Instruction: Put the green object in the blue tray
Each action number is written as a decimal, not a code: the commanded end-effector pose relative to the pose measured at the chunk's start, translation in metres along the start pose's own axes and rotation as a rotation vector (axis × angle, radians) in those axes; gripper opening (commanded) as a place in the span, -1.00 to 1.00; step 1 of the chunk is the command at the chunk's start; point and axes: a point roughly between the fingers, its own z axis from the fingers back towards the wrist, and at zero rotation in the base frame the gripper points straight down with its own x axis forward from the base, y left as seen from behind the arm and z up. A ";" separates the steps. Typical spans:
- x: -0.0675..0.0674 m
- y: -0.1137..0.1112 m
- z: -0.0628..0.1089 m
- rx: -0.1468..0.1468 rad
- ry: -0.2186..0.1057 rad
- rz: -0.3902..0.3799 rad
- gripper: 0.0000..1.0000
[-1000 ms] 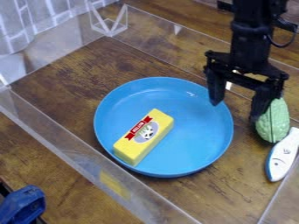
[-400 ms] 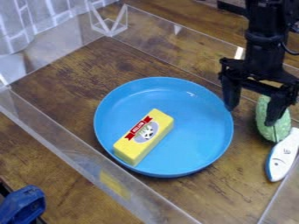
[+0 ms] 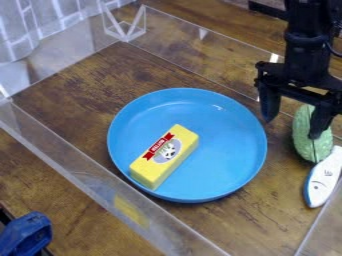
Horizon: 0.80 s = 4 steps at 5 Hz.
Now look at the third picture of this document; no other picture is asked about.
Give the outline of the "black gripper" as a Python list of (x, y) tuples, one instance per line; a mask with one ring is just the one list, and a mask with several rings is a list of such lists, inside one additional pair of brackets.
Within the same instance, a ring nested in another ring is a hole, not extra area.
[(316, 140), (334, 117), (342, 115), (342, 99), (337, 98), (342, 81), (329, 73), (332, 37), (286, 32), (285, 40), (285, 62), (256, 64), (261, 112), (265, 121), (272, 122), (280, 113), (282, 97), (313, 105), (309, 138)]

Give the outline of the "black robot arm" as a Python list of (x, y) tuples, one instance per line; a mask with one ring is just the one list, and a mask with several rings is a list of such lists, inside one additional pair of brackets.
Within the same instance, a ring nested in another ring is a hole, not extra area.
[(285, 0), (285, 6), (285, 62), (256, 64), (261, 111), (270, 122), (284, 96), (313, 105), (308, 136), (318, 139), (342, 114), (342, 79), (329, 72), (330, 57), (342, 57), (333, 49), (342, 30), (342, 0)]

